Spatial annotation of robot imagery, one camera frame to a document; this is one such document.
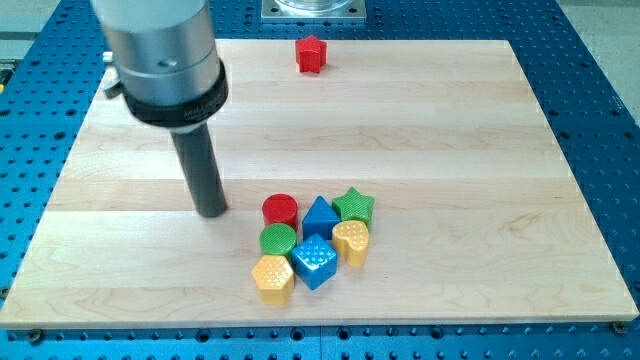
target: yellow block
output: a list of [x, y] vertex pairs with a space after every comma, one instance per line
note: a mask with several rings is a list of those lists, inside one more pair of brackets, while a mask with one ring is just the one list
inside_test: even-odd
[[262, 302], [267, 305], [282, 305], [293, 293], [293, 269], [282, 255], [264, 255], [251, 275], [260, 289]]
[[348, 220], [333, 227], [333, 247], [353, 267], [361, 267], [367, 258], [369, 230], [359, 220]]

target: blue block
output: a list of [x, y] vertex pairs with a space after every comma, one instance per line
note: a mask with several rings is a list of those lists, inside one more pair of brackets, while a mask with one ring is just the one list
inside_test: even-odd
[[338, 269], [338, 254], [318, 234], [296, 246], [291, 252], [293, 270], [311, 290], [332, 277]]
[[302, 238], [318, 234], [325, 240], [331, 240], [331, 231], [339, 222], [340, 217], [327, 200], [318, 196], [302, 220]]

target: black cylindrical rod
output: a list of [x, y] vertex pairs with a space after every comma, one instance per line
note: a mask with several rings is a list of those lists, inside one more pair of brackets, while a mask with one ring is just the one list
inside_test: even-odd
[[216, 217], [227, 208], [206, 124], [189, 133], [171, 132], [196, 211]]

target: wooden tabletop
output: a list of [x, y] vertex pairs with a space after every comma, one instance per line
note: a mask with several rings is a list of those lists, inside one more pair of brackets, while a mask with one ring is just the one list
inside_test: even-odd
[[[507, 42], [218, 40], [230, 97], [209, 120], [230, 209], [193, 211], [167, 131], [101, 93], [0, 326], [140, 328], [631, 320], [638, 314]], [[369, 257], [263, 305], [261, 203], [355, 186]]]

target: red block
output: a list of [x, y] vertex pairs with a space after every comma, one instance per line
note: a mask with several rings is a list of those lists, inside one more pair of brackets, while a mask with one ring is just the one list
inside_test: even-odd
[[271, 195], [262, 204], [264, 226], [283, 223], [298, 229], [298, 203], [287, 194]]
[[300, 72], [319, 74], [320, 68], [327, 63], [327, 43], [313, 35], [296, 40], [296, 62], [300, 65]]

